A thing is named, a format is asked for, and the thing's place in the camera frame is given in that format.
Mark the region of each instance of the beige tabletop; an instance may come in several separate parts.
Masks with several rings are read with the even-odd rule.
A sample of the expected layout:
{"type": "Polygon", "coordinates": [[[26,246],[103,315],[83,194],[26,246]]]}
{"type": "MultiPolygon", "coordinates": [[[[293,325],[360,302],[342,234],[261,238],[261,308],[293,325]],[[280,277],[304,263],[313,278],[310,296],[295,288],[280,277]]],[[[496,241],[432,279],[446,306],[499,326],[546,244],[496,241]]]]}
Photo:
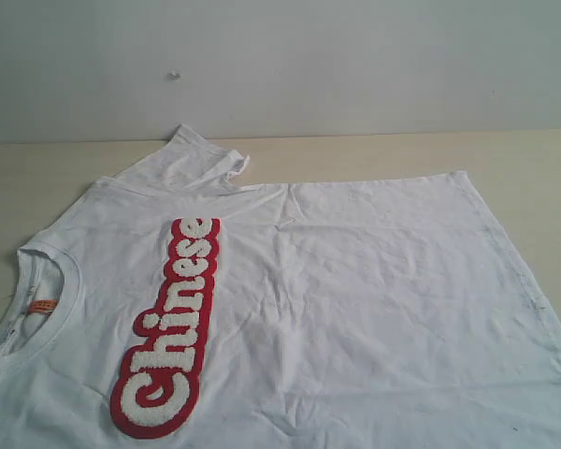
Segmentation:
{"type": "MultiPolygon", "coordinates": [[[[218,140],[252,157],[239,184],[397,179],[467,170],[561,320],[561,130],[218,140]]],[[[100,176],[160,141],[0,145],[0,318],[15,250],[100,176]]]]}

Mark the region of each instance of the red and white lettering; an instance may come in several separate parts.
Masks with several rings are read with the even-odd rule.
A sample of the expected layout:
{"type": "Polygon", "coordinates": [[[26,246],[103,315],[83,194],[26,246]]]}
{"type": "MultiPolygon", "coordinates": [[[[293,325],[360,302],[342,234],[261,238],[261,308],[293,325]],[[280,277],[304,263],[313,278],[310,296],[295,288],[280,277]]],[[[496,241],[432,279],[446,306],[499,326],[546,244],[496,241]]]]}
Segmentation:
{"type": "Polygon", "coordinates": [[[159,438],[179,428],[199,396],[208,339],[218,219],[178,219],[172,225],[165,282],[153,308],[133,329],[146,341],[126,351],[110,396],[116,425],[135,438],[159,438]]]}

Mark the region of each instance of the fabric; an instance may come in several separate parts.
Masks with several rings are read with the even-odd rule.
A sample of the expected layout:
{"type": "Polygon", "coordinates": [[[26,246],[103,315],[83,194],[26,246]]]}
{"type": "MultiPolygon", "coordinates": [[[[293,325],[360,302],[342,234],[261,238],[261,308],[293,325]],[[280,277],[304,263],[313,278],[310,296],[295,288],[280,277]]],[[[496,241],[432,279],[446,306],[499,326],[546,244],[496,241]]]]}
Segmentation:
{"type": "Polygon", "coordinates": [[[247,164],[182,126],[19,249],[0,448],[561,448],[561,326],[466,173],[247,164]]]}

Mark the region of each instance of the neckline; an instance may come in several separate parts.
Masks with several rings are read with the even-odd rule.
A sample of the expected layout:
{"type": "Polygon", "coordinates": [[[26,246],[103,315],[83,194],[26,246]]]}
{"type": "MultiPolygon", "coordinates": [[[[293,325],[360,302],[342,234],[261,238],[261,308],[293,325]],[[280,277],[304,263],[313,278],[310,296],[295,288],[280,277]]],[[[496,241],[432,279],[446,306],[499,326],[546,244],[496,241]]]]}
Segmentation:
{"type": "Polygon", "coordinates": [[[79,265],[71,255],[45,241],[30,241],[17,251],[19,279],[10,306],[0,321],[0,342],[4,339],[4,334],[10,329],[13,321],[24,313],[27,307],[26,299],[34,282],[31,260],[22,257],[23,252],[43,253],[56,264],[63,275],[63,290],[54,312],[22,348],[10,354],[0,355],[0,369],[13,369],[20,363],[31,360],[52,341],[78,303],[82,291],[79,265]]]}

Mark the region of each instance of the white wall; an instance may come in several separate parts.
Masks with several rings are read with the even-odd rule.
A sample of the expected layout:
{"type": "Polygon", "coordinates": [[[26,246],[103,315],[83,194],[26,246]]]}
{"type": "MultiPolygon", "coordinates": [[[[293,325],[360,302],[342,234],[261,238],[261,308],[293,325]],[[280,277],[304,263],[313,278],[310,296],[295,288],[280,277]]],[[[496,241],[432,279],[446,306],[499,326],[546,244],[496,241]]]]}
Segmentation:
{"type": "Polygon", "coordinates": [[[0,141],[180,121],[211,138],[561,127],[561,0],[0,0],[0,141]]]}

